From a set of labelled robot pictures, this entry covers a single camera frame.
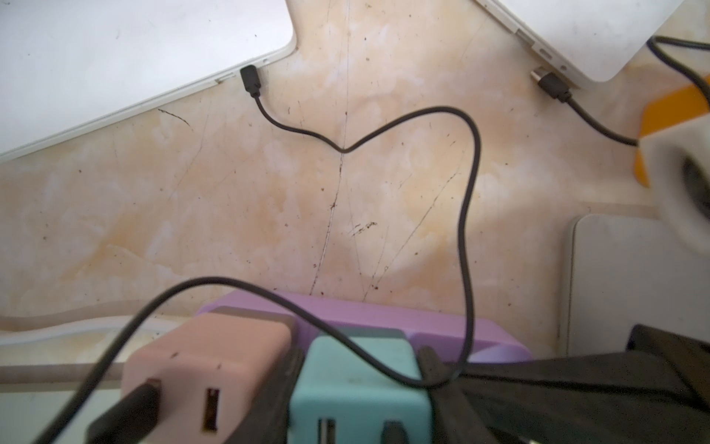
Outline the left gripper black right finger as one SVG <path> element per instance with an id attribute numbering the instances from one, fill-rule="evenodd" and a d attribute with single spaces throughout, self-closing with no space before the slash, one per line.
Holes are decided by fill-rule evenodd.
<path id="1" fill-rule="evenodd" d="M 423 377 L 445 376 L 447 367 L 429 346 L 419 349 L 417 361 Z M 499 443 L 471 408 L 458 382 L 428 390 L 433 409 L 433 443 Z"/>

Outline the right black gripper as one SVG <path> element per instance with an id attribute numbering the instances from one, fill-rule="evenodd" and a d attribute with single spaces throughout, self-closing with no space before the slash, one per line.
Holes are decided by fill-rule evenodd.
<path id="1" fill-rule="evenodd" d="M 709 344 L 654 327 L 619 353 L 471 364 L 458 383 L 488 427 L 537 443 L 709 440 Z"/>

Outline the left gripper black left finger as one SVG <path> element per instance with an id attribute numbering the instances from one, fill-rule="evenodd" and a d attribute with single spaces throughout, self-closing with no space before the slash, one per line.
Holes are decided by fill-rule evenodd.
<path id="1" fill-rule="evenodd" d="M 279 361 L 227 443 L 286 443 L 290 399 L 301 373 L 304 351 L 296 346 Z"/>

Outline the teal charger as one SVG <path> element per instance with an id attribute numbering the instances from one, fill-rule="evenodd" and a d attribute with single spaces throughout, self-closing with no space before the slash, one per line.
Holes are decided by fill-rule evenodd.
<path id="1" fill-rule="evenodd" d="M 380 443 L 387 427 L 397 427 L 407 443 L 431 443 L 428 393 L 397 383 L 319 334 L 291 395 L 287 442 Z"/>

